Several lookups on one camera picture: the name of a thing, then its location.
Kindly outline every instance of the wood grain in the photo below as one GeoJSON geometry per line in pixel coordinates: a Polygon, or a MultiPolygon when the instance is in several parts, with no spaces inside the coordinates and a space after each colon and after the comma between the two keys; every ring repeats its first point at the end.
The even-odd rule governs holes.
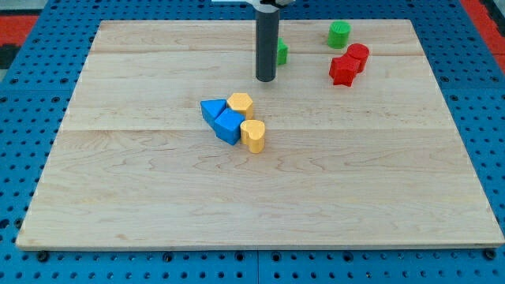
{"type": "Polygon", "coordinates": [[[104,21],[17,238],[26,250],[495,247],[502,232],[409,21],[350,21],[372,56],[333,86],[330,21],[283,21],[275,81],[251,21],[104,21]],[[199,101],[248,92],[266,147],[199,101]]]}

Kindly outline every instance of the yellow hexagonal block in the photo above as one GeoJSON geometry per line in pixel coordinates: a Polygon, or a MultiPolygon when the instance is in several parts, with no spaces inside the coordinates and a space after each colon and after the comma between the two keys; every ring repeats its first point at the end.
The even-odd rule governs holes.
{"type": "Polygon", "coordinates": [[[246,120],[240,124],[240,139],[249,146],[251,153],[259,153],[265,148],[265,124],[262,121],[246,120]]]}
{"type": "Polygon", "coordinates": [[[245,116],[245,120],[253,119],[254,107],[253,100],[247,93],[233,93],[226,101],[228,107],[245,116]]]}

